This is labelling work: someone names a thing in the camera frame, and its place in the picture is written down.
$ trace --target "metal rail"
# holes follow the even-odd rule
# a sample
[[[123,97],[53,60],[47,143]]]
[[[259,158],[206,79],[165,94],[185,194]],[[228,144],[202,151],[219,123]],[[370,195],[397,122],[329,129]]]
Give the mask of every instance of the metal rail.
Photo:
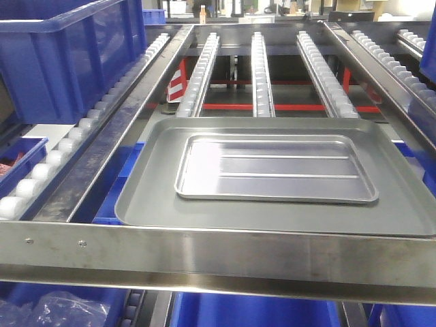
[[[375,42],[360,31],[353,31],[353,37],[357,42],[365,48],[373,58],[381,63],[394,78],[396,78],[402,86],[418,100],[429,116],[436,119],[436,92],[427,88],[424,83],[421,83],[418,78],[412,75],[405,66],[402,66],[399,61],[395,61],[387,52],[380,48]],[[409,104],[404,103],[404,109],[409,112]]]
[[[253,116],[275,117],[265,40],[260,32],[255,32],[251,37],[251,82]]]
[[[5,281],[436,304],[435,239],[0,225]]]
[[[213,66],[217,59],[219,36],[211,33],[189,79],[182,102],[177,109],[177,117],[199,117],[211,81]]]
[[[430,139],[432,131],[423,131],[407,114],[405,108],[426,111],[372,54],[334,22],[324,23],[327,36],[337,46],[339,58],[352,71],[353,77],[368,93],[386,120],[407,143],[415,156],[432,176],[436,171],[436,146]]]
[[[103,96],[102,101],[97,102],[94,108],[88,111],[87,116],[80,119],[68,135],[58,143],[56,149],[49,152],[26,178],[19,181],[17,188],[8,197],[2,199],[1,218],[22,218],[35,200],[50,188],[50,184],[56,183],[59,179],[58,175],[61,175],[61,172],[70,166],[89,145],[90,140],[113,113],[116,105],[125,98],[126,92],[135,85],[137,77],[150,66],[169,38],[166,33],[157,37],[137,63],[109,90],[108,94]],[[38,168],[45,169],[47,173],[36,176]]]
[[[298,49],[329,117],[358,118],[343,87],[332,73],[327,62],[309,34],[301,31],[297,36]]]
[[[88,204],[95,207],[95,199],[87,198],[87,194],[123,139],[127,135],[134,138],[133,133],[137,135],[137,140],[142,130],[132,129],[135,120],[143,110],[149,113],[154,110],[192,40],[193,27],[181,27],[154,64],[142,72],[142,78],[133,91],[101,128],[98,136],[34,217],[34,221],[71,221],[75,215],[93,214]]]
[[[422,53],[426,41],[423,37],[419,37],[408,29],[400,29],[398,34],[398,43],[415,59],[421,61]]]

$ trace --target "stainless steel rail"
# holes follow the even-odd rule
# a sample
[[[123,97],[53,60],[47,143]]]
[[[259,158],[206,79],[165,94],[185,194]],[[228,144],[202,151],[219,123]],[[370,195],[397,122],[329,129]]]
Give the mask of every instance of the stainless steel rail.
[[[436,240],[0,222],[0,277],[436,304]]]
[[[411,56],[421,61],[426,44],[424,38],[418,37],[408,29],[400,29],[397,36],[399,45],[406,49]]]
[[[200,116],[218,49],[219,36],[216,33],[211,33],[189,79],[185,95],[176,112],[177,117]]]
[[[391,57],[364,33],[354,31],[352,35],[377,62],[380,62],[403,85],[409,94],[421,103],[429,116],[436,118],[436,92],[427,88],[405,66],[402,66],[399,61],[395,61],[394,57]],[[409,102],[404,103],[404,109],[409,111]]]
[[[35,216],[34,221],[73,219],[124,137],[129,132],[130,136],[131,133],[137,133],[137,137],[140,135],[141,130],[132,129],[132,125],[144,110],[149,112],[154,110],[175,67],[180,63],[192,40],[193,27],[181,27],[154,64],[146,72],[141,73],[142,78],[137,85],[101,128],[99,134]]]
[[[421,127],[407,114],[405,107],[417,110],[421,103],[412,96],[372,54],[365,50],[349,33],[334,22],[324,23],[327,36],[337,46],[339,58],[350,68],[386,120],[415,153],[422,166],[435,173],[436,146]]]
[[[359,114],[307,32],[297,36],[297,45],[315,90],[329,117],[358,118]]]
[[[255,32],[251,38],[251,83],[253,116],[275,117],[265,40],[260,32]]]

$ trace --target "stainless steel frame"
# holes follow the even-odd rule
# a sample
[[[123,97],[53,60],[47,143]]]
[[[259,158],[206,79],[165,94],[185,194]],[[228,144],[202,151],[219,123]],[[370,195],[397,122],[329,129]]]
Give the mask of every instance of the stainless steel frame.
[[[147,114],[154,109],[181,57],[199,53],[201,46],[196,44],[201,45],[211,31],[222,37],[221,55],[247,54],[254,31],[262,32],[268,54],[276,55],[298,54],[297,31],[307,29],[322,53],[337,52],[357,79],[370,83],[383,100],[377,105],[386,118],[414,151],[433,160],[428,167],[434,168],[435,145],[401,110],[399,99],[407,91],[380,69],[347,33],[348,28],[356,26],[344,25],[343,29],[338,24],[295,23],[280,26],[278,32],[270,25],[212,25],[172,31],[171,42],[90,140],[59,187],[51,196],[38,200],[36,205],[41,210],[30,217],[33,221],[0,221],[0,279],[436,304],[435,237],[67,223],[92,215],[85,210],[86,204],[93,201],[93,188],[102,178],[105,164],[120,144],[134,142],[139,136],[135,123],[146,123]],[[241,33],[225,33],[231,29]],[[402,51],[395,41],[390,46]]]

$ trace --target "inner tray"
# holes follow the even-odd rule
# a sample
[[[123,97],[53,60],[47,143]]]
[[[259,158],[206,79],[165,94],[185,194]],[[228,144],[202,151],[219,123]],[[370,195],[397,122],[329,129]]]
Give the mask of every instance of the inner tray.
[[[378,194],[339,135],[198,134],[175,189],[184,198],[366,203]]]
[[[181,158],[190,138],[195,140],[206,134],[219,138],[238,134],[253,139],[262,136],[263,140],[287,141],[308,135],[347,138],[354,145],[364,174],[378,190],[378,200],[342,204],[184,198],[174,189]],[[163,230],[432,236],[436,234],[435,203],[435,198],[395,145],[369,121],[216,117],[166,119],[157,123],[121,192],[115,212],[123,223]]]

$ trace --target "blue container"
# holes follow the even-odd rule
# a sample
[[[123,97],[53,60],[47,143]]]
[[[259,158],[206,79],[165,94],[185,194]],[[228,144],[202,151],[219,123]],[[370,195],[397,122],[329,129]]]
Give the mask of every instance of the blue container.
[[[436,307],[384,305],[381,314],[383,327],[436,326]]]
[[[413,152],[404,142],[394,142],[398,150],[400,150],[401,154],[405,157],[414,158]],[[436,182],[435,179],[426,171],[422,178],[422,181],[430,190],[430,192],[436,197]]]
[[[335,304],[263,296],[178,293],[170,327],[339,327]]]
[[[9,160],[15,160],[19,153],[25,154],[5,175],[0,177],[0,198],[7,196],[17,183],[46,156],[47,141],[47,138],[20,138],[4,152],[0,152],[0,158]]]
[[[115,202],[123,190],[124,184],[127,181],[127,177],[130,175],[133,166],[144,147],[143,142],[138,142],[131,148],[131,153],[127,158],[123,168],[121,169],[119,175],[117,176],[115,182],[111,186],[108,195],[104,199],[100,209],[98,210],[93,223],[99,223],[101,225],[123,225],[115,215]]]
[[[104,327],[117,326],[117,322],[122,316],[127,296],[127,290],[119,288],[0,283],[0,298],[19,307],[30,302],[35,307],[42,296],[54,291],[69,292],[85,300],[110,305]]]
[[[436,8],[420,63],[422,73],[436,83]]]
[[[163,25],[166,23],[165,10],[163,9],[143,9],[142,17],[144,25]]]
[[[0,73],[22,123],[77,123],[145,50],[141,0],[0,1]]]

